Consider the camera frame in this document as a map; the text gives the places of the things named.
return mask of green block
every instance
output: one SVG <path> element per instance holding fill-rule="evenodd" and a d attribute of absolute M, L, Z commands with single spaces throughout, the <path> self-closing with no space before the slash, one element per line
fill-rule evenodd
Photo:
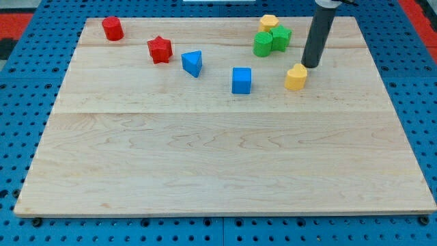
<path fill-rule="evenodd" d="M 279 25 L 278 27 L 270 29 L 270 33 L 273 37 L 272 51 L 285 52 L 292 39 L 293 31 L 285 28 L 283 25 Z"/>
<path fill-rule="evenodd" d="M 272 50 L 273 37 L 270 33 L 261 31 L 255 35 L 253 53 L 258 57 L 266 57 Z"/>

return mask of red cylinder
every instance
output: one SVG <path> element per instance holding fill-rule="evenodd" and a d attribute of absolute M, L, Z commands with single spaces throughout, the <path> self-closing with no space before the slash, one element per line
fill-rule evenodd
<path fill-rule="evenodd" d="M 115 16 L 106 17 L 102 21 L 102 26 L 104 34 L 106 34 L 108 40 L 117 41 L 124 37 L 122 24 L 120 23 L 119 18 Z"/>

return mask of blue table surface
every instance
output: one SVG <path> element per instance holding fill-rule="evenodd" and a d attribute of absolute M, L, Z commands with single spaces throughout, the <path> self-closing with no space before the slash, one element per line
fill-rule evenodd
<path fill-rule="evenodd" d="M 435 198 L 437 67 L 398 2 L 357 2 L 337 14 L 356 17 Z M 312 16 L 314 8 L 313 0 L 43 0 L 0 73 L 0 245 L 437 245 L 436 215 L 40 221 L 12 212 L 86 18 Z"/>

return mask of blue cube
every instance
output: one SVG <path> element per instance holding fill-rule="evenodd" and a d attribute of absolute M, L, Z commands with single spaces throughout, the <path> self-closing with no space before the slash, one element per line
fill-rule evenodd
<path fill-rule="evenodd" d="M 202 52 L 193 51 L 182 54 L 182 68 L 193 77 L 197 78 L 202 69 Z"/>
<path fill-rule="evenodd" d="M 251 68 L 233 68 L 232 69 L 232 93 L 233 94 L 250 94 L 252 84 Z"/>

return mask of wood grain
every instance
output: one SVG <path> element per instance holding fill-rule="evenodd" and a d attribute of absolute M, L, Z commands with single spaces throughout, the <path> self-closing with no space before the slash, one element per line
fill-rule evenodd
<path fill-rule="evenodd" d="M 15 206 L 20 217 L 424 214 L 436 210 L 353 18 L 336 18 L 322 64 L 283 87 L 285 53 L 251 53 L 257 18 L 125 18 L 109 42 L 89 19 Z M 173 42 L 153 65 L 145 41 Z M 194 79 L 180 54 L 201 49 Z M 250 66 L 250 95 L 230 93 Z"/>

